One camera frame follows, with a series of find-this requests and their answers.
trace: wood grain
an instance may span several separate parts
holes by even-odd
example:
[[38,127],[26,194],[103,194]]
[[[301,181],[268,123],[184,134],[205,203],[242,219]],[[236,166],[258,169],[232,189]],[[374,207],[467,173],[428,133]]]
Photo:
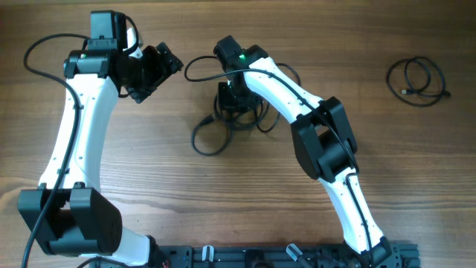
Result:
[[[16,210],[18,193],[34,188],[45,169],[64,105],[64,89],[24,70],[23,54],[49,34],[88,35],[90,11],[105,9],[127,13],[146,44],[164,41],[185,63],[210,54],[231,34],[242,47],[258,44],[295,67],[305,89],[344,103],[358,142],[361,187],[386,236],[418,243],[424,267],[475,266],[472,1],[68,3],[0,7],[0,267],[20,264],[30,232]],[[62,61],[80,45],[74,39],[45,43],[31,65],[60,76]],[[392,96],[387,68],[415,55],[438,63],[451,99],[416,109]],[[208,61],[190,76],[220,71]],[[397,71],[392,81],[402,88]],[[124,225],[162,245],[340,243],[329,197],[297,164],[285,121],[268,135],[239,133],[217,157],[192,150],[190,132],[211,113],[215,94],[216,82],[187,83],[177,74],[141,105],[119,101],[106,135],[101,185]],[[198,145],[211,150],[223,135],[221,127],[210,127]],[[30,266],[79,262],[46,256],[35,246]]]

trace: black mounting rail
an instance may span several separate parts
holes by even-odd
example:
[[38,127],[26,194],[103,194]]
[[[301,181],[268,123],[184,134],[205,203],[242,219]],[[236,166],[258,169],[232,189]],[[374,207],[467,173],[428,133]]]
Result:
[[[392,255],[375,268],[419,268],[417,245],[390,243]],[[204,248],[191,246],[160,246],[169,260],[169,268],[302,268],[286,247],[225,247],[207,253]],[[303,259],[312,268],[359,267],[350,256],[353,251],[345,244],[326,244],[300,248]],[[121,268],[106,262],[91,263],[90,268]]]

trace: black wire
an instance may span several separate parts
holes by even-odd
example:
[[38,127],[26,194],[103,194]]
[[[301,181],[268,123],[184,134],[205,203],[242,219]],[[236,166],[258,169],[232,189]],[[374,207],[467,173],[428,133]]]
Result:
[[216,79],[216,78],[220,78],[220,77],[224,77],[224,76],[227,76],[229,74],[237,74],[237,73],[244,73],[244,72],[247,72],[247,71],[252,71],[252,72],[258,72],[258,73],[262,73],[262,74],[266,74],[268,75],[269,77],[272,77],[274,79],[276,79],[278,82],[282,83],[286,88],[289,89],[289,91],[291,91],[295,96],[296,98],[301,101],[301,103],[303,105],[306,105],[313,113],[313,115],[317,116],[319,121],[321,121],[321,123],[328,127],[329,128],[329,131],[334,135],[334,137],[336,138],[336,140],[338,141],[338,143],[341,145],[341,147],[344,149],[344,152],[347,154],[348,158],[349,158],[349,162],[350,162],[350,167],[351,168],[354,168],[355,169],[355,172],[353,173],[349,173],[347,174],[346,176],[346,184],[347,184],[347,187],[349,188],[349,192],[351,193],[352,197],[353,197],[353,201],[354,203],[356,204],[356,207],[357,207],[357,210],[359,211],[359,214],[360,214],[360,217],[361,217],[361,220],[362,222],[364,223],[364,229],[365,229],[365,232],[367,234],[367,243],[368,243],[368,247],[369,247],[369,259],[370,259],[370,264],[373,263],[373,256],[372,256],[372,241],[371,241],[371,238],[370,238],[370,231],[368,229],[368,225],[367,225],[367,221],[365,220],[365,216],[364,214],[362,213],[362,210],[361,210],[361,207],[360,205],[358,204],[358,200],[353,192],[353,189],[352,189],[352,186],[350,185],[350,177],[351,176],[358,176],[358,173],[360,172],[360,169],[357,165],[357,161],[356,161],[356,158],[354,156],[354,154],[350,151],[350,149],[345,145],[345,143],[341,140],[341,138],[339,138],[337,132],[334,130],[334,128],[330,125],[330,123],[328,122],[328,120],[322,116],[319,112],[317,112],[316,108],[313,107],[311,104],[309,104],[307,102],[307,100],[305,98],[303,98],[299,93],[297,93],[288,83],[286,83],[286,81],[284,81],[283,79],[281,79],[280,77],[276,76],[276,74],[273,74],[269,71],[264,71],[264,70],[260,70],[260,69],[254,69],[254,68],[250,68],[250,69],[243,69],[243,70],[234,70],[234,71],[228,71],[228,72],[225,72],[225,73],[222,73],[222,74],[216,74],[216,75],[213,75],[213,76],[210,76],[210,77],[205,77],[205,78],[199,78],[199,79],[192,79],[192,78],[189,78],[187,76],[187,70],[188,70],[188,67],[190,67],[190,65],[192,63],[194,63],[195,61],[197,60],[200,60],[200,59],[203,59],[203,58],[214,58],[213,56],[203,56],[203,57],[199,57],[199,58],[196,58],[194,60],[192,60],[188,65],[187,67],[185,68],[184,70],[184,75],[185,75],[185,79],[191,81],[191,82],[203,82],[203,81],[209,81],[209,80],[213,80],[213,79]]
[[[276,63],[277,66],[283,66],[283,67],[286,67],[287,69],[291,70],[292,73],[295,75],[296,77],[296,81],[297,81],[297,84],[300,86],[300,77],[299,77],[299,74],[296,72],[296,70],[294,70],[291,66],[285,64],[285,63]],[[268,109],[269,109],[269,103],[268,105],[266,105],[266,112],[268,112]],[[254,117],[257,119],[257,113],[255,112],[254,113]],[[276,119],[274,120],[274,123],[267,129],[267,130],[263,130],[261,128],[261,126],[259,124],[256,125],[256,127],[258,128],[258,130],[262,133],[268,133],[270,131],[272,131],[274,129],[274,127],[276,127],[277,125],[277,122],[279,122],[280,120],[280,117],[281,117],[281,114],[278,113],[276,115]]]
[[[405,81],[408,85],[408,89],[405,89],[404,91],[402,91],[402,95],[415,94],[415,95],[418,95],[418,96],[423,97],[423,98],[434,98],[432,101],[430,101],[428,103],[414,103],[414,102],[411,102],[411,101],[405,99],[400,94],[395,92],[392,85],[390,84],[390,75],[392,74],[393,70],[397,66],[399,66],[403,63],[405,64],[405,67],[403,69],[403,73],[404,73],[404,76],[405,76]],[[415,89],[414,86],[411,84],[410,79],[408,79],[408,65],[410,65],[410,63],[418,64],[420,67],[423,68],[423,70],[426,73],[426,83],[423,87],[421,87],[419,89]],[[440,87],[440,92],[437,93],[437,94],[423,93],[423,91],[425,91],[428,88],[428,86],[430,86],[430,82],[431,82],[430,69],[428,68],[427,64],[425,64],[425,63],[427,63],[431,67],[433,67],[437,71],[438,76],[440,77],[441,87]],[[397,97],[399,100],[403,101],[404,103],[409,104],[411,106],[415,106],[415,107],[430,107],[430,106],[436,104],[438,101],[441,101],[442,97],[450,97],[451,96],[451,93],[446,90],[445,77],[443,76],[443,73],[441,72],[440,67],[438,67],[435,62],[428,59],[427,57],[414,57],[414,58],[411,58],[411,59],[403,59],[403,60],[397,61],[396,63],[394,63],[388,69],[388,73],[387,73],[387,76],[385,78],[385,82],[387,83],[387,86],[388,86],[389,90],[395,95],[395,97]]]
[[50,40],[50,39],[53,39],[53,38],[57,38],[57,37],[76,37],[76,38],[83,38],[85,40],[89,39],[89,37],[87,37],[87,36],[74,34],[74,33],[53,34],[53,35],[50,35],[50,36],[47,36],[47,37],[43,37],[40,40],[36,41],[34,44],[32,44],[28,48],[28,50],[25,52],[25,56],[23,57],[23,65],[25,66],[25,68],[28,71],[31,71],[34,74],[38,74],[38,75],[41,75],[43,77],[55,80],[58,83],[60,83],[61,85],[63,85],[69,91],[69,93],[71,94],[71,96],[73,98],[73,101],[74,101],[74,105],[73,105],[74,121],[73,121],[72,130],[71,130],[71,136],[69,137],[68,146],[66,147],[65,157],[62,161],[61,168],[59,169],[59,172],[58,172],[59,174],[58,174],[57,181],[55,182],[54,187],[51,190],[50,196],[46,200],[46,203],[43,206],[43,209],[41,210],[41,212],[38,216],[38,220],[36,220],[35,226],[31,230],[30,238],[28,238],[28,242],[27,242],[27,245],[25,247],[25,253],[24,253],[23,259],[22,259],[22,268],[26,268],[28,266],[28,259],[30,257],[30,251],[31,251],[31,247],[33,246],[33,242],[35,241],[36,235],[38,234],[39,228],[42,225],[42,222],[45,219],[46,214],[49,212],[49,209],[50,209],[50,207],[51,207],[51,205],[54,201],[54,197],[55,197],[56,193],[58,192],[58,189],[60,188],[62,180],[65,177],[65,174],[66,174],[66,171],[67,171],[67,168],[68,168],[68,163],[69,163],[69,160],[71,158],[71,153],[73,151],[74,142],[76,140],[78,126],[79,126],[79,123],[80,123],[81,102],[80,102],[80,98],[78,97],[78,95],[74,91],[74,89],[68,83],[66,83],[63,79],[61,79],[59,77],[56,77],[52,74],[45,73],[43,71],[38,71],[34,68],[31,68],[28,65],[28,56],[30,55],[32,50],[37,45],[41,44],[44,41],[47,41],[47,40]]
[[85,267],[86,265],[90,264],[91,262],[94,262],[94,261],[100,261],[100,262],[103,262],[103,263],[107,263],[107,264],[114,264],[114,265],[119,265],[123,268],[130,268],[130,266],[124,264],[124,263],[121,263],[119,261],[113,261],[113,260],[109,260],[109,259],[106,259],[106,258],[103,258],[103,257],[94,257],[94,258],[90,258],[88,260],[86,260],[85,262],[83,262],[82,264],[80,264],[78,267],[76,268],[83,268]]
[[81,47],[81,50],[85,50],[86,46],[88,45],[88,39],[84,39],[83,46]]
[[[201,82],[200,79],[198,80],[194,80],[194,79],[190,79],[188,76],[187,76],[187,73],[188,73],[188,69],[189,67],[196,61],[198,60],[202,60],[202,59],[216,59],[215,56],[200,56],[200,57],[197,57],[193,60],[191,60],[187,66],[185,66],[185,70],[184,70],[184,76],[185,76],[185,79],[187,79],[188,81],[190,82]],[[284,66],[286,68],[288,68],[289,70],[291,70],[295,76],[296,76],[296,80],[297,80],[297,84],[300,86],[300,77],[299,77],[299,74],[289,65],[285,64],[285,63],[278,63],[277,66]],[[263,98],[259,95],[257,95],[257,101],[260,102],[260,112],[258,113],[258,111],[256,109],[253,109],[253,113],[254,113],[254,122],[251,122],[251,123],[241,123],[238,121],[238,119],[240,117],[242,117],[245,112],[241,112],[241,113],[238,113],[238,115],[236,116],[233,116],[233,115],[230,115],[230,116],[226,116],[226,115],[223,115],[223,111],[222,110],[218,110],[217,108],[217,96],[214,98],[213,100],[213,111],[214,111],[214,115],[209,115],[207,116],[206,118],[204,118],[200,124],[198,124],[192,131],[192,135],[191,135],[191,141],[190,143],[192,144],[192,148],[200,155],[202,156],[215,156],[219,153],[221,153],[224,149],[226,149],[226,147],[231,143],[231,140],[233,139],[234,137],[234,132],[235,131],[243,131],[243,130],[252,130],[254,127],[257,127],[257,129],[262,132],[262,133],[268,133],[270,131],[272,131],[274,129],[274,127],[276,127],[279,119],[280,119],[280,113],[277,114],[275,120],[274,120],[274,123],[267,129],[267,130],[264,130],[261,128],[260,126],[260,123],[263,121],[264,117],[266,117],[266,115],[268,114],[268,111],[269,111],[269,107],[270,107],[270,103],[267,103],[266,105],[266,108],[263,108]],[[196,147],[195,145],[195,138],[196,138],[196,134],[197,132],[199,131],[199,129],[201,127],[203,127],[204,125],[207,125],[207,124],[210,124],[212,123],[213,121],[215,120],[220,120],[222,122],[225,123],[225,125],[227,126],[228,128],[228,131],[227,131],[227,135],[226,135],[226,139],[225,139],[225,143],[216,151],[212,152],[212,153],[205,153],[205,152],[202,152],[200,150],[198,150],[198,148]]]

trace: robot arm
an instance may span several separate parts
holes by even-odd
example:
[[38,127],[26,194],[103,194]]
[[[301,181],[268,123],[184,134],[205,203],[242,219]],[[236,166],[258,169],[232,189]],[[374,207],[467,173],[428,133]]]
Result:
[[[304,97],[316,109],[319,103],[323,100],[320,97],[314,96],[302,89],[298,84],[289,79],[275,64],[272,58],[260,58],[254,63],[250,64],[249,68],[269,71],[279,78],[285,80],[293,89]],[[277,111],[284,116],[284,118],[292,125],[299,115],[308,115],[311,110],[304,106],[296,96],[289,91],[282,83],[276,79],[265,74],[248,71],[244,73],[244,78],[248,88],[264,97],[271,103]],[[368,251],[367,235],[364,230],[364,224],[360,218],[356,204],[350,194],[349,188],[345,185],[345,176],[349,173],[355,172],[355,169],[350,167],[335,175],[334,182],[328,182],[323,178],[318,180],[326,189],[329,197],[334,205],[337,215],[341,220],[342,229],[344,230],[344,239],[346,243],[355,251]],[[383,237],[382,231],[373,221],[364,195],[360,189],[357,176],[351,176],[350,181],[353,185],[353,190],[358,200],[358,204],[364,214],[365,220],[369,226],[370,238],[372,246],[376,246]]]
[[[100,159],[120,88],[124,86],[141,103],[183,66],[164,43],[132,49],[138,34],[132,20],[134,30],[126,32],[126,19],[111,10],[91,13],[89,49],[72,51],[64,65],[66,82],[80,99],[80,111],[73,109],[75,102],[67,90],[53,155],[39,187],[20,193],[18,209],[30,230],[42,210],[48,210],[35,237],[47,255],[101,256],[134,267],[154,263],[163,267],[165,257],[154,239],[124,228],[119,210],[100,194]],[[80,117],[68,169],[53,205],[44,208],[66,157],[75,112]],[[67,203],[69,209],[63,208]]]
[[[345,242],[361,256],[361,263],[375,266],[386,259],[391,254],[388,242],[370,214],[358,183],[358,172],[343,148],[343,145],[347,147],[351,157],[357,151],[342,104],[336,98],[323,100],[302,89],[257,45],[241,49],[233,37],[227,36],[217,43],[213,52],[225,72],[251,69],[227,76],[230,81],[228,86],[236,92],[235,96],[246,98],[247,95],[258,94],[291,124],[300,166],[326,189],[341,221]],[[252,70],[267,71],[273,77]],[[287,83],[294,92],[278,79]],[[297,95],[307,102],[306,105]],[[323,125],[332,128],[335,135],[330,130],[318,135],[316,129]]]

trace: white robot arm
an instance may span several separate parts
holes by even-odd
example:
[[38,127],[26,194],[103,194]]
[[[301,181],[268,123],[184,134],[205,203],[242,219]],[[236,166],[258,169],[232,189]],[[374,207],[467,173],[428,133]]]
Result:
[[[126,20],[134,28],[126,31]],[[65,61],[68,90],[57,142],[39,187],[20,193],[19,212],[48,255],[100,256],[116,264],[163,268],[166,260],[154,239],[122,227],[120,212],[100,194],[99,169],[118,98],[142,102],[183,64],[164,43],[141,51],[134,22],[111,10],[91,12],[91,38],[86,41],[88,50],[83,46],[72,51]],[[120,95],[122,86],[127,95]],[[71,133],[75,139],[71,153],[66,153]],[[64,162],[67,168],[62,171]],[[67,202],[70,208],[62,209]],[[22,267],[27,266],[30,248],[28,244]]]
[[[306,90],[302,89],[293,80],[289,79],[277,66],[274,64],[272,58],[260,58],[254,63],[249,65],[251,69],[259,69],[263,71],[269,71],[272,74],[278,76],[282,80],[286,81],[301,97],[305,98],[307,102],[314,108],[319,107],[319,102],[323,99],[312,95]],[[311,112],[310,108],[303,105],[298,100],[294,93],[289,91],[282,83],[269,77],[268,75],[247,71],[244,73],[246,86],[248,88],[264,97],[276,110],[284,116],[284,118],[290,123],[294,123],[299,115],[307,115]],[[368,251],[369,246],[367,242],[367,234],[364,229],[364,224],[357,209],[357,205],[353,202],[353,198],[350,194],[349,188],[345,184],[345,177],[349,173],[354,173],[355,169],[350,167],[345,168],[343,171],[335,175],[334,182],[328,182],[325,179],[319,178],[326,189],[329,197],[334,205],[337,215],[341,220],[342,229],[344,231],[344,239],[346,243],[356,252]],[[376,246],[380,239],[383,237],[382,231],[373,221],[370,214],[367,203],[365,202],[364,195],[360,189],[358,183],[358,177],[351,176],[350,182],[352,184],[353,191],[356,195],[358,205],[364,214],[364,218],[369,226],[370,240],[372,246]]]

